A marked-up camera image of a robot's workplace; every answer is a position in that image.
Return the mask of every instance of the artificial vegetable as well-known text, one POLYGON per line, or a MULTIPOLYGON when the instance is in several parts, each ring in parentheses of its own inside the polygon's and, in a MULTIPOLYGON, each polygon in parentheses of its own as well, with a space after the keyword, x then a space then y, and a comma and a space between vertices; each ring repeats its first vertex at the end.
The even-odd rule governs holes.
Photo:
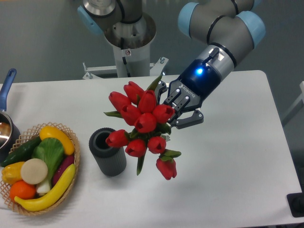
POLYGON ((10 199, 15 202, 15 197, 20 199, 29 200, 33 199, 36 195, 35 185, 28 184, 25 181, 17 181, 14 183, 9 190, 10 199))
POLYGON ((56 138, 60 140, 63 145, 65 155, 71 155, 74 153, 74 145, 69 137, 63 133, 60 129, 53 126, 45 126, 40 130, 39 136, 41 140, 46 138, 56 138))
POLYGON ((57 184, 49 191, 46 195, 37 199, 21 199, 16 196, 14 200, 20 204, 24 209, 29 211, 39 211, 44 210, 60 199, 60 197, 65 193, 68 186, 73 180, 76 172, 76 167, 71 164, 62 174, 57 184))
POLYGON ((48 170, 47 180, 42 181, 36 186, 37 192, 40 193, 40 189, 51 189, 52 177, 64 158, 62 143, 56 138, 46 138, 34 150, 32 158, 43 160, 48 170))
POLYGON ((6 166, 3 170, 2 170, 2 180, 5 183, 8 184, 14 184, 17 181, 22 180, 20 171, 21 171, 21 167, 23 166, 24 161, 20 161, 11 165, 6 166))
POLYGON ((21 168, 21 177, 28 184, 41 183, 48 174, 48 166, 38 158, 27 160, 21 168))
POLYGON ((20 147, 9 153, 6 159, 1 163, 2 167, 17 162, 25 162, 31 158, 34 149, 41 143, 40 137, 35 137, 23 143, 20 147))
POLYGON ((52 184, 53 186, 58 182, 59 178, 63 174, 63 172, 69 167, 71 164, 74 164, 74 156, 70 155, 67 156, 61 165, 59 166, 58 170, 55 172, 53 179, 52 179, 52 184))

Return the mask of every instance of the purple eggplant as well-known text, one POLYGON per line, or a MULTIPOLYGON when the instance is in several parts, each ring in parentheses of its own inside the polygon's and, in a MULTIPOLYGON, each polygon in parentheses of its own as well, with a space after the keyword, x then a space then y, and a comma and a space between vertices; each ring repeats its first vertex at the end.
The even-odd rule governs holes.
POLYGON ((71 164, 74 164, 74 155, 67 156, 59 166, 58 170, 55 172, 52 180, 53 186, 57 183, 63 172, 69 167, 71 164))

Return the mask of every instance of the light blue joint cap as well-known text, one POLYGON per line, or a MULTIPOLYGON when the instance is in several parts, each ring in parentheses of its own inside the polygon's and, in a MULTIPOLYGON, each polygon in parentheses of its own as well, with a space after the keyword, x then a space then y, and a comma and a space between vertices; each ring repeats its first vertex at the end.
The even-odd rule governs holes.
POLYGON ((196 2, 189 2, 187 3, 180 11, 179 18, 178 18, 178 27, 179 30, 185 34, 186 36, 190 37, 190 20, 192 16, 192 12, 194 8, 198 5, 196 2))
POLYGON ((262 2, 262 0, 255 0, 251 10, 254 10, 261 2, 262 2))
POLYGON ((90 17, 90 15, 88 15, 88 13, 85 11, 84 8, 79 6, 78 9, 77 9, 77 13, 78 13, 80 19, 82 20, 82 22, 84 23, 84 25, 86 26, 86 28, 88 30, 90 30, 90 32, 92 32, 95 35, 103 34, 103 31, 101 30, 101 28, 90 17))
POLYGON ((252 36, 254 48, 256 48, 266 34, 266 28, 262 19, 251 11, 243 11, 239 13, 237 17, 246 24, 252 36))

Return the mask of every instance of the blue led light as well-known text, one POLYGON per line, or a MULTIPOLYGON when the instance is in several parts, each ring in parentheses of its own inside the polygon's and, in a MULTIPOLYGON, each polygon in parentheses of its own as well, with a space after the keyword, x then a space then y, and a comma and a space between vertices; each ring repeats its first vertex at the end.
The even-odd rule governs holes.
POLYGON ((202 75, 203 74, 203 68, 198 68, 195 70, 196 75, 202 75))

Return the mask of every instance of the yellow pepper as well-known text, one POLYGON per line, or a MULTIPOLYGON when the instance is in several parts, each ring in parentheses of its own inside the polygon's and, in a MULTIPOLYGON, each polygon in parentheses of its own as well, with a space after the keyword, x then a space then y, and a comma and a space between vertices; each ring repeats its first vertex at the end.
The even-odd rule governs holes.
POLYGON ((40 130, 40 139, 44 140, 46 138, 56 138, 58 139, 65 150, 65 155, 72 155, 74 153, 74 145, 69 137, 63 133, 60 129, 53 126, 45 126, 40 130))
POLYGON ((18 196, 15 196, 14 200, 26 210, 44 210, 56 203, 65 193, 73 180, 75 172, 76 166, 71 164, 66 170, 64 170, 62 176, 59 178, 58 182, 54 185, 51 191, 38 199, 21 199, 18 196))
POLYGON ((20 170, 23 166, 24 161, 13 163, 11 165, 5 166, 2 170, 2 180, 8 184, 14 184, 17 181, 22 180, 20 170))

